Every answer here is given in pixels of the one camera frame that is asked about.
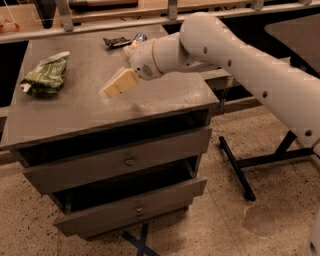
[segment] floor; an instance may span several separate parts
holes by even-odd
[[[61,215],[22,175],[9,152],[0,152],[0,255],[303,255],[320,206],[319,160],[305,157],[246,170],[257,200],[249,202],[226,155],[224,136],[237,158],[272,153],[287,132],[254,99],[217,111],[199,174],[204,194],[189,209],[85,241],[53,227]]]

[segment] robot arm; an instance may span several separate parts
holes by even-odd
[[[244,43],[208,13],[189,16],[179,33],[141,43],[129,61],[146,80],[221,67],[320,155],[320,80]]]

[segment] crumpled green bag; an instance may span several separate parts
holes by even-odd
[[[20,82],[23,91],[32,96],[49,96],[60,91],[70,52],[61,52],[41,61]]]

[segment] metal stand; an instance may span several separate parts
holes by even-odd
[[[242,172],[241,168],[250,167],[250,166],[256,166],[260,164],[267,164],[267,163],[273,163],[277,161],[287,160],[287,159],[293,159],[303,156],[309,156],[314,154],[312,149],[310,148],[302,148],[297,150],[291,150],[287,151],[292,142],[296,139],[296,135],[294,135],[291,131],[289,131],[286,135],[286,137],[283,139],[277,150],[270,155],[264,155],[264,156],[258,156],[258,157],[252,157],[247,159],[241,159],[236,160],[233,156],[227,142],[225,141],[224,137],[219,137],[220,140],[220,147],[225,151],[227,154],[229,161],[231,162],[231,165],[236,172],[241,185],[243,186],[245,190],[244,197],[250,201],[255,201],[256,196],[254,195],[248,181],[246,180],[246,177],[244,176],[244,173]]]

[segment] gray cabinet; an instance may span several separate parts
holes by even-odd
[[[159,30],[145,33],[163,35]],[[87,238],[145,221],[189,206],[204,191],[198,168],[218,100],[199,74],[172,73],[107,102],[99,97],[103,81],[127,65],[122,50],[106,50],[102,38],[135,33],[37,40],[27,49],[21,75],[44,53],[69,50],[65,85],[47,99],[17,85],[1,147],[64,213],[54,225],[66,236]]]

